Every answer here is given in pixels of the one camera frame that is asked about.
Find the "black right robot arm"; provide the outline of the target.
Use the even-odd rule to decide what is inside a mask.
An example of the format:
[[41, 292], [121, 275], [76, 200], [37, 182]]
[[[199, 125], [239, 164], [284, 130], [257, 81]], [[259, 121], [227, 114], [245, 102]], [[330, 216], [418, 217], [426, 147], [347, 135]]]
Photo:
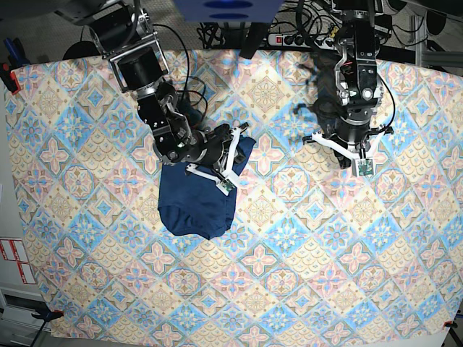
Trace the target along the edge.
[[178, 93], [165, 80], [166, 59], [139, 1], [60, 1], [55, 12], [74, 25], [88, 27], [121, 91], [135, 93], [138, 115], [150, 127], [153, 150], [165, 164], [192, 163], [225, 177], [235, 164], [244, 162], [238, 143], [245, 126], [223, 125], [205, 132], [179, 112], [186, 93]]

